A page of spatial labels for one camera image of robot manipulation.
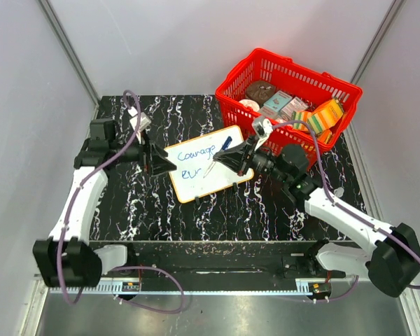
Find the gray wall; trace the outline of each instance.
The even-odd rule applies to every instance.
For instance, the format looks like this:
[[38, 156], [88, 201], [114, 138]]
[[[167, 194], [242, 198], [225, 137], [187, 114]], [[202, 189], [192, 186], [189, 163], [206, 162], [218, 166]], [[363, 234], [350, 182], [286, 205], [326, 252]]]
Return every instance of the gray wall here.
[[0, 336], [14, 335], [93, 105], [35, 0], [0, 1]]
[[349, 80], [392, 0], [51, 0], [101, 95], [214, 93], [263, 47]]
[[353, 126], [381, 210], [420, 242], [420, 0], [407, 1], [359, 85]]

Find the table surface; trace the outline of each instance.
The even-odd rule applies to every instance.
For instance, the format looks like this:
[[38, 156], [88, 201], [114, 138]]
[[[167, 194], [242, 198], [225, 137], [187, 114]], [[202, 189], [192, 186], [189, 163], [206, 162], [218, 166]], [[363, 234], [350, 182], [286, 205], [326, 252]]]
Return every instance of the table surface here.
[[[142, 110], [151, 118], [148, 135], [161, 147], [224, 128], [213, 95], [142, 96]], [[132, 132], [120, 96], [103, 97], [98, 118], [118, 121], [120, 139]], [[365, 211], [347, 144], [341, 136], [323, 155], [331, 190]], [[312, 167], [314, 177], [319, 169]], [[344, 240], [346, 237], [317, 218], [299, 212], [269, 177], [256, 174], [239, 185], [194, 202], [177, 200], [168, 174], [148, 177], [137, 164], [111, 170], [90, 231], [92, 241], [287, 241]]]

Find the whiteboard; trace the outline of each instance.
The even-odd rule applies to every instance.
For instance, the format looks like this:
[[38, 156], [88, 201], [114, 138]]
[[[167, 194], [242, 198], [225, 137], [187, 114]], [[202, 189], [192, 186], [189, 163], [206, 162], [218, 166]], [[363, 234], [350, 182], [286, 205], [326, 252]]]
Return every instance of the whiteboard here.
[[169, 176], [180, 203], [226, 189], [234, 182], [241, 183], [253, 178], [252, 169], [246, 175], [238, 176], [219, 162], [204, 178], [205, 171], [213, 162], [213, 155], [221, 149], [227, 137], [232, 137], [229, 148], [243, 142], [240, 128], [234, 125], [165, 148], [168, 160], [177, 166]]

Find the red plastic basket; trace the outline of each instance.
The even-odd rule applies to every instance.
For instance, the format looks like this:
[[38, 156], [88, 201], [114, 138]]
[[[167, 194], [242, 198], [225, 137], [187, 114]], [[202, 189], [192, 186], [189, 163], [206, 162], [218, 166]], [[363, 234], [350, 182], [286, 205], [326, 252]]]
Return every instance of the red plastic basket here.
[[[255, 134], [252, 129], [253, 119], [259, 116], [251, 108], [246, 108], [238, 101], [245, 99], [246, 88], [255, 81], [264, 80], [290, 95], [306, 99], [315, 106], [337, 97], [344, 107], [342, 119], [332, 127], [333, 136], [329, 143], [318, 142], [321, 153], [329, 151], [347, 128], [356, 112], [356, 105], [363, 91], [348, 82], [331, 76], [329, 73], [317, 73], [264, 49], [255, 49], [231, 70], [224, 82], [216, 89], [224, 125], [238, 125], [244, 138]], [[300, 144], [307, 152], [310, 166], [316, 162], [316, 150], [312, 138], [291, 126], [273, 131], [266, 146], [275, 155], [288, 144]]]

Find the pen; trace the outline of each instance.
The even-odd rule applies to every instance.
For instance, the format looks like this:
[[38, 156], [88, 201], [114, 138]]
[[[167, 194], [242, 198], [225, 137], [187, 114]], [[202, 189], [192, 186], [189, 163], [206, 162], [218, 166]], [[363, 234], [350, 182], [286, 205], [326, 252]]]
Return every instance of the pen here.
[[[232, 137], [228, 136], [227, 139], [225, 140], [223, 147], [221, 147], [222, 151], [225, 151], [227, 148], [229, 148], [230, 143], [232, 142]], [[209, 172], [211, 172], [211, 170], [213, 169], [213, 167], [215, 167], [216, 165], [216, 161], [213, 161], [210, 165], [209, 168], [207, 168], [207, 170], [205, 171], [204, 177], [207, 176], [209, 174]]]

